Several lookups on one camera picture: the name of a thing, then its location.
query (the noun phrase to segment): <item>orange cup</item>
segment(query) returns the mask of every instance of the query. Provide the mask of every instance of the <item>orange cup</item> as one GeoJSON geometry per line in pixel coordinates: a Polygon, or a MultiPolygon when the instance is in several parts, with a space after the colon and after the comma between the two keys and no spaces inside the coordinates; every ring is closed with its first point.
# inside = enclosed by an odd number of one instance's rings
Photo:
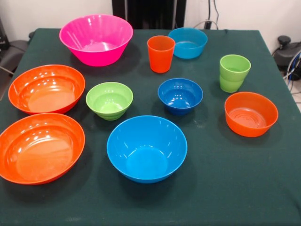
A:
{"type": "Polygon", "coordinates": [[[157,73],[170,69],[174,55],[175,41],[164,35],[153,36],[147,41],[150,68],[157,73]]]}

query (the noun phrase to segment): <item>cup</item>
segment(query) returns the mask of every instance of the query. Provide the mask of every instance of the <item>cup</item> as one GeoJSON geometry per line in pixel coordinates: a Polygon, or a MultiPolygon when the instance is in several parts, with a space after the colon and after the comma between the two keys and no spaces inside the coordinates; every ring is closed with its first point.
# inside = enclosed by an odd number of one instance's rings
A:
{"type": "Polygon", "coordinates": [[[147,41],[150,68],[157,73],[170,69],[173,60],[175,41],[164,35],[153,36],[147,41]]]}
{"type": "Polygon", "coordinates": [[[236,92],[251,68],[250,61],[240,55],[225,55],[220,60],[220,86],[227,93],[236,92]]]}

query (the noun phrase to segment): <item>bowl rim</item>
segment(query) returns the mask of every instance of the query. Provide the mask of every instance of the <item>bowl rim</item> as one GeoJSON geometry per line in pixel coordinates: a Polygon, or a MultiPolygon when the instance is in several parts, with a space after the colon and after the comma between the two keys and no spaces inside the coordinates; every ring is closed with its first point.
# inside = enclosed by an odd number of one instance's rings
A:
{"type": "Polygon", "coordinates": [[[80,72],[79,72],[78,70],[76,70],[75,68],[70,67],[70,66],[67,66],[67,65],[41,65],[41,66],[37,66],[37,67],[34,67],[34,68],[32,68],[32,69],[29,69],[29,70],[23,72],[22,74],[20,74],[18,77],[16,77],[16,78],[13,80],[13,82],[10,84],[10,86],[9,86],[9,88],[8,88],[8,99],[9,99],[9,101],[11,102],[11,104],[12,104],[15,108],[19,109],[20,111],[26,112],[26,113],[30,113],[30,114],[55,113],[55,112],[58,112],[58,111],[60,111],[60,110],[62,110],[62,109],[64,109],[64,108],[66,108],[66,107],[68,107],[68,106],[71,106],[72,104],[76,103],[76,102],[80,99],[80,97],[82,96],[82,94],[84,93],[85,87],[86,87],[86,81],[85,81],[85,78],[84,78],[83,74],[80,73],[80,72]],[[13,85],[14,85],[15,81],[22,79],[22,77],[24,77],[25,74],[27,74],[28,72],[31,72],[31,71],[36,70],[36,69],[39,69],[39,68],[43,68],[43,67],[52,67],[52,66],[59,66],[59,67],[62,67],[62,68],[68,68],[68,69],[71,69],[71,70],[73,70],[73,71],[75,71],[75,72],[77,72],[77,73],[79,74],[79,76],[82,78],[82,82],[84,83],[84,86],[83,86],[82,90],[80,91],[80,94],[78,95],[78,97],[76,97],[75,100],[74,100],[72,103],[70,103],[70,104],[68,104],[68,105],[66,105],[66,106],[64,106],[64,107],[61,107],[61,108],[59,108],[59,109],[55,109],[55,110],[53,110],[53,111],[50,111],[50,112],[33,112],[33,111],[30,111],[30,109],[25,109],[25,108],[22,108],[22,107],[17,106],[16,103],[15,103],[14,101],[12,101],[11,96],[10,96],[10,91],[11,91],[11,89],[13,88],[13,85]]]}
{"type": "Polygon", "coordinates": [[[261,95],[261,94],[258,94],[258,93],[254,93],[254,92],[237,92],[237,93],[234,93],[232,95],[230,95],[226,100],[225,100],[225,103],[224,103],[224,110],[225,110],[225,114],[232,120],[232,121],[235,121],[237,124],[239,124],[240,126],[246,128],[246,129],[254,129],[254,130],[261,130],[261,129],[268,129],[270,127],[272,127],[278,120],[278,117],[279,117],[279,112],[278,112],[278,109],[276,107],[276,105],[270,100],[268,99],[267,97],[265,97],[264,95],[261,95]],[[261,98],[264,98],[266,101],[268,101],[273,107],[274,109],[276,110],[276,118],[275,120],[267,125],[267,126],[264,126],[264,127],[259,127],[259,128],[254,128],[254,127],[249,127],[249,126],[246,126],[244,124],[241,124],[241,123],[238,123],[237,121],[233,120],[230,115],[229,115],[229,112],[226,110],[226,104],[229,102],[229,100],[233,97],[233,96],[239,96],[241,94],[249,94],[249,95],[254,95],[254,96],[259,96],[261,98]]]}
{"type": "Polygon", "coordinates": [[[134,95],[133,95],[133,92],[132,92],[132,90],[130,89],[130,87],[128,87],[127,85],[125,85],[125,84],[123,84],[123,83],[120,83],[120,82],[108,81],[108,82],[102,82],[102,83],[99,83],[99,84],[93,86],[93,87],[88,91],[88,93],[87,93],[87,95],[86,95],[86,104],[87,104],[87,106],[88,106],[93,112],[95,112],[95,113],[99,113],[99,114],[102,114],[102,115],[112,115],[112,114],[117,114],[117,113],[120,113],[120,112],[126,110],[126,109],[132,104],[133,99],[134,99],[134,95]],[[131,100],[130,100],[130,102],[127,104],[126,107],[122,108],[122,109],[119,110],[119,111],[112,112],[112,113],[103,113],[103,112],[100,112],[100,111],[95,110],[91,105],[89,105],[87,99],[88,99],[88,96],[90,95],[90,93],[92,92],[93,89],[97,88],[98,86],[102,86],[102,85],[108,84],[108,83],[110,83],[110,84],[118,84],[118,85],[121,85],[121,86],[125,87],[126,89],[128,89],[128,90],[130,91],[130,93],[131,93],[131,100]]]}
{"type": "Polygon", "coordinates": [[[152,181],[152,180],[157,180],[157,179],[161,179],[161,178],[166,178],[168,176],[170,176],[171,174],[173,174],[177,169],[179,169],[179,167],[183,164],[183,162],[185,161],[186,159],[186,156],[187,156],[187,150],[188,150],[188,145],[187,145],[187,139],[185,137],[185,134],[183,133],[183,131],[176,125],[174,124],[172,121],[168,120],[168,119],[165,119],[165,118],[162,118],[162,117],[159,117],[159,116],[155,116],[155,115],[139,115],[139,116],[135,116],[135,117],[132,117],[132,118],[129,118],[125,121],[123,121],[122,123],[120,123],[118,126],[115,127],[115,129],[113,129],[113,131],[111,132],[109,138],[108,138],[108,141],[107,141],[107,155],[108,155],[108,158],[111,162],[111,164],[123,175],[125,175],[126,177],[129,177],[129,178],[132,178],[132,179],[136,179],[136,180],[141,180],[141,181],[152,181]],[[183,155],[183,158],[181,159],[179,165],[173,169],[172,171],[170,171],[168,174],[165,174],[161,177],[157,177],[157,178],[148,178],[148,179],[144,179],[144,178],[136,178],[136,177],[133,177],[127,173],[124,173],[122,172],[118,167],[116,167],[116,165],[112,162],[111,160],[111,157],[109,155],[109,142],[111,140],[111,136],[112,134],[124,123],[127,123],[128,121],[130,120],[135,120],[137,118],[158,118],[158,119],[161,119],[161,120],[164,120],[164,121],[167,121],[169,122],[170,124],[174,125],[179,131],[180,131],[180,134],[182,135],[182,137],[184,138],[184,141],[185,141],[185,153],[183,155]]]}
{"type": "Polygon", "coordinates": [[[183,47],[177,46],[177,48],[182,48],[182,49],[196,49],[196,48],[202,48],[202,47],[204,47],[204,46],[207,44],[207,42],[208,42],[208,36],[206,35],[205,32],[203,32],[203,31],[201,31],[201,30],[199,30],[199,29],[191,28],[191,27],[179,27],[179,28],[173,29],[171,32],[168,33],[168,36],[170,37],[170,34],[172,34],[172,33],[173,33],[174,31],[176,31],[176,30],[191,30],[191,31],[197,31],[197,32],[199,32],[199,33],[205,35],[205,37],[206,37],[206,41],[205,41],[205,43],[204,43],[203,45],[200,45],[200,46],[197,46],[197,47],[189,47],[189,48],[183,48],[183,47]]]}
{"type": "Polygon", "coordinates": [[[16,180],[11,180],[7,177],[4,177],[2,175],[2,173],[0,172],[0,176],[4,179],[6,179],[7,181],[10,181],[10,182],[13,182],[13,183],[16,183],[16,184],[20,184],[20,185],[39,185],[39,184],[44,184],[44,183],[50,183],[52,182],[52,179],[55,178],[55,180],[60,177],[60,176],[63,176],[64,173],[68,172],[74,165],[75,163],[78,161],[78,159],[80,158],[81,154],[83,153],[83,150],[84,150],[84,147],[85,147],[85,142],[86,142],[86,137],[85,137],[85,132],[82,128],[82,126],[72,117],[70,116],[67,116],[65,114],[59,114],[59,113],[40,113],[40,114],[33,114],[33,115],[30,115],[30,116],[27,116],[27,117],[24,117],[22,119],[19,119],[17,121],[15,121],[13,124],[11,124],[10,126],[8,126],[1,134],[0,134],[0,137],[7,131],[9,130],[11,127],[15,126],[16,124],[20,123],[21,121],[26,121],[30,118],[35,118],[35,117],[40,117],[41,115],[45,115],[45,116],[49,116],[49,118],[52,116],[52,115],[56,115],[56,116],[59,116],[59,117],[62,117],[62,118],[68,118],[70,119],[74,124],[76,124],[77,126],[79,126],[80,128],[80,131],[81,131],[81,134],[82,134],[82,137],[83,137],[83,146],[81,147],[81,151],[79,153],[79,155],[76,157],[76,159],[70,163],[70,165],[67,166],[66,169],[64,169],[62,172],[60,173],[57,173],[55,176],[52,176],[50,178],[47,178],[47,179],[44,179],[44,180],[39,180],[39,181],[36,181],[36,182],[17,182],[16,180]]]}
{"type": "Polygon", "coordinates": [[[192,80],[190,80],[190,79],[185,79],[185,78],[172,78],[172,79],[165,80],[164,82],[162,82],[162,83],[159,85],[159,87],[158,87],[158,97],[159,97],[159,99],[161,100],[161,102],[162,102],[163,104],[165,104],[166,106],[168,106],[168,107],[171,107],[171,108],[173,108],[173,109],[182,109],[182,110],[185,110],[185,109],[191,109],[191,108],[194,108],[194,107],[196,107],[197,105],[199,105],[199,103],[201,103],[201,101],[203,100],[204,92],[203,92],[201,86],[198,85],[195,81],[192,81],[192,80]],[[190,107],[188,107],[188,108],[187,108],[187,107],[173,107],[173,106],[168,105],[168,104],[167,104],[165,101],[163,101],[163,99],[161,98],[161,95],[160,95],[160,92],[159,92],[159,91],[160,91],[161,86],[162,86],[164,83],[166,83],[166,82],[168,82],[168,81],[172,81],[172,80],[186,80],[186,81],[188,81],[188,82],[192,82],[192,83],[196,84],[196,85],[199,87],[199,89],[200,89],[200,91],[201,91],[201,93],[202,93],[201,99],[200,99],[195,105],[190,106],[190,107]]]}
{"type": "Polygon", "coordinates": [[[79,52],[84,52],[84,53],[102,53],[102,52],[107,52],[108,50],[104,50],[104,51],[86,51],[86,50],[85,50],[85,51],[83,51],[83,50],[81,50],[81,49],[73,48],[73,47],[67,45],[67,44],[64,42],[64,40],[62,39],[62,32],[63,32],[63,30],[66,28],[67,25],[69,25],[69,24],[71,24],[71,23],[73,23],[73,22],[75,22],[75,21],[77,21],[77,20],[81,20],[81,19],[84,19],[84,18],[87,18],[87,17],[91,17],[91,16],[109,16],[109,17],[115,17],[115,18],[118,18],[118,19],[120,19],[120,20],[125,21],[125,22],[129,25],[129,27],[131,28],[131,35],[130,35],[130,37],[128,38],[128,40],[124,41],[121,45],[119,45],[119,46],[117,46],[117,47],[115,47],[115,48],[111,48],[109,51],[115,50],[115,49],[117,49],[117,48],[120,48],[120,47],[122,47],[122,46],[128,44],[128,43],[130,42],[130,40],[132,39],[133,34],[134,34],[133,27],[132,27],[131,24],[130,24],[128,21],[126,21],[125,19],[123,19],[123,18],[121,18],[121,17],[119,17],[119,16],[114,16],[114,15],[109,15],[109,14],[90,14],[90,15],[85,15],[85,16],[77,17],[77,18],[75,18],[75,19],[69,21],[68,23],[66,23],[66,24],[61,28],[61,30],[60,30],[60,32],[59,32],[59,38],[60,38],[62,44],[64,44],[66,47],[68,47],[68,48],[70,48],[70,49],[73,49],[73,50],[79,51],[79,52]]]}
{"type": "Polygon", "coordinates": [[[228,72],[241,74],[241,73],[245,73],[245,72],[250,71],[250,70],[251,70],[251,67],[252,67],[252,64],[251,64],[251,62],[249,61],[248,58],[246,58],[246,57],[244,57],[244,56],[242,56],[242,55],[238,55],[238,54],[227,54],[227,55],[224,55],[224,56],[220,59],[220,66],[221,66],[223,69],[225,69],[226,71],[228,71],[228,72]],[[242,71],[242,72],[235,72],[235,71],[231,71],[231,70],[227,69],[224,65],[222,65],[222,60],[223,60],[224,58],[230,57],[230,56],[236,56],[236,57],[243,58],[244,60],[247,60],[247,62],[249,63],[248,69],[246,69],[246,70],[244,70],[244,71],[242,71]]]}

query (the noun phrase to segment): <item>pink bowl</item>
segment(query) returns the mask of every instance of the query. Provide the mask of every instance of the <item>pink bowl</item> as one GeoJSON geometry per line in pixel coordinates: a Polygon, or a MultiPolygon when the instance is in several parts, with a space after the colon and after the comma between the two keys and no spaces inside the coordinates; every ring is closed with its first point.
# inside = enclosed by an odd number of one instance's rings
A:
{"type": "Polygon", "coordinates": [[[112,15],[88,15],[67,23],[60,31],[61,42],[84,64],[115,63],[133,36],[132,26],[112,15]]]}

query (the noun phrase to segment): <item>blue bowl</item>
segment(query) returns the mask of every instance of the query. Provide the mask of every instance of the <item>blue bowl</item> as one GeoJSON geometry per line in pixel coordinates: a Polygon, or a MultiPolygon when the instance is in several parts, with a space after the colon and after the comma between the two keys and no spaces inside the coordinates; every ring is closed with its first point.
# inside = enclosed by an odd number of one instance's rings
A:
{"type": "Polygon", "coordinates": [[[149,184],[164,180],[181,166],[187,141],[171,121],[143,115],[125,120],[113,130],[107,152],[113,166],[125,177],[149,184]]]}
{"type": "Polygon", "coordinates": [[[174,115],[185,115],[203,99],[202,88],[188,79],[169,79],[158,88],[158,96],[174,115]]]}
{"type": "Polygon", "coordinates": [[[207,44],[207,35],[193,28],[178,28],[168,35],[175,41],[174,55],[182,59],[193,59],[201,55],[207,44]]]}

